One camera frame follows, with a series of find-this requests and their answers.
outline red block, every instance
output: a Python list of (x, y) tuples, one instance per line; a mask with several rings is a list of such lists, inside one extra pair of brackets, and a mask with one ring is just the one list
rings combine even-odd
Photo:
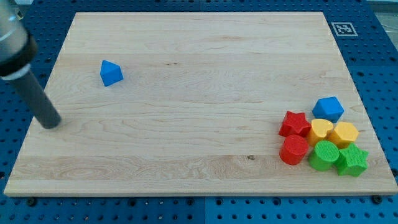
[(283, 137), (296, 134), (301, 137), (307, 136), (311, 130), (311, 124), (306, 120), (305, 113), (286, 112), (285, 119), (280, 127), (279, 135)]
[(290, 135), (285, 138), (279, 156), (289, 165), (297, 165), (308, 152), (308, 143), (305, 138), (298, 135)]

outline blue perforated table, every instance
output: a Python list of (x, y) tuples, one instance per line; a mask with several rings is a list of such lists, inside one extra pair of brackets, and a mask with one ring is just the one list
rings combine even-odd
[[(43, 86), (77, 11), (322, 11), (397, 175), (398, 52), (366, 2), (35, 1), (24, 22), (40, 45), (32, 66)], [(3, 190), (32, 115), (4, 82), (0, 82), (0, 105), (0, 188)], [(0, 223), (395, 223), (397, 204), (398, 196), (7, 198), (1, 194)]]

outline yellow block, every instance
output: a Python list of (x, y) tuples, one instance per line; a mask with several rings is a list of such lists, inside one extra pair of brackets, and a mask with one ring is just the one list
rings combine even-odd
[(333, 123), (326, 119), (313, 119), (311, 130), (307, 135), (308, 144), (314, 147), (318, 141), (325, 140), (333, 130)]
[(355, 142), (359, 135), (359, 131), (352, 123), (339, 122), (335, 130), (329, 135), (328, 140), (335, 143), (339, 149), (348, 147), (351, 142)]

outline blue pentagon block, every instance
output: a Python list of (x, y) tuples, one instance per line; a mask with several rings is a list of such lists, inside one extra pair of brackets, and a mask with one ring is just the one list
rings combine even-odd
[(316, 118), (327, 119), (332, 123), (336, 123), (343, 115), (344, 109), (337, 98), (333, 96), (319, 99), (312, 113)]
[(99, 74), (101, 75), (104, 86), (110, 86), (113, 83), (123, 80), (120, 66), (107, 60), (102, 61), (101, 71)]

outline wooden board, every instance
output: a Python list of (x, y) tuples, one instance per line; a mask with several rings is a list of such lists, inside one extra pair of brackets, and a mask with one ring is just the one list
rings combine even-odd
[[(103, 59), (122, 82), (103, 86)], [(33, 120), (8, 196), (397, 193), (320, 12), (78, 13), (45, 91), (62, 125)], [(326, 96), (369, 151), (358, 178), (279, 159), (285, 112)]]

